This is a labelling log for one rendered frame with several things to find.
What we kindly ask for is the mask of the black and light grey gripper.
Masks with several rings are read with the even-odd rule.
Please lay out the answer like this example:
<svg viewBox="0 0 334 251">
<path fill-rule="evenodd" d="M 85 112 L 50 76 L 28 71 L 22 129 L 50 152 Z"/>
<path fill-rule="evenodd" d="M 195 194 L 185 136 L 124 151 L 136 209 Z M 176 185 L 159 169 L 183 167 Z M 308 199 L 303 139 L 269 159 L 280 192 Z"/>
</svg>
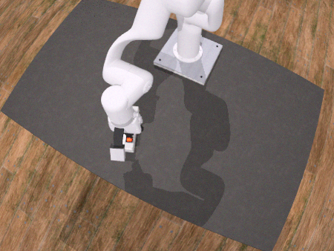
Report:
<svg viewBox="0 0 334 251">
<path fill-rule="evenodd" d="M 141 123 L 143 123 L 143 119 L 139 114 L 139 117 L 135 117 L 134 120 L 132 121 L 132 123 L 130 125 L 128 125 L 128 127 L 123 127 L 124 128 L 124 135 L 126 135 L 127 138 L 132 138 L 132 136 L 134 136 L 134 134 L 139 134 L 141 133 L 141 131 L 143 131 L 143 127 L 141 126 Z M 110 119 L 108 118 L 108 124 L 109 127 L 112 131 L 114 131 L 114 127 L 115 125 L 113 125 L 110 121 Z M 132 135 L 133 134 L 133 135 Z"/>
</svg>

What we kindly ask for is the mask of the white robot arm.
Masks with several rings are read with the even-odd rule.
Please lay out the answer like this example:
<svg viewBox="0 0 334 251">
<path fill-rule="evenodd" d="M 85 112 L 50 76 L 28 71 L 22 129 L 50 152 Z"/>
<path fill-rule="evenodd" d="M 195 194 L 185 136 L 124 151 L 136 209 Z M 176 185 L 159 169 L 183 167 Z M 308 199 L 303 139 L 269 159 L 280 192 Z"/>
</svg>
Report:
<svg viewBox="0 0 334 251">
<path fill-rule="evenodd" d="M 125 161 L 123 127 L 139 117 L 132 105 L 153 83 L 151 73 L 121 60 L 125 46 L 134 40 L 160 39 L 169 16 L 174 13 L 178 43 L 174 45 L 174 55 L 181 62 L 196 62 L 203 54 L 200 46 L 202 28 L 211 32 L 218 30 L 223 8 L 224 0 L 141 0 L 132 28 L 112 44 L 102 71 L 103 79 L 112 85 L 101 98 L 102 107 L 116 126 L 110 146 L 111 160 Z"/>
</svg>

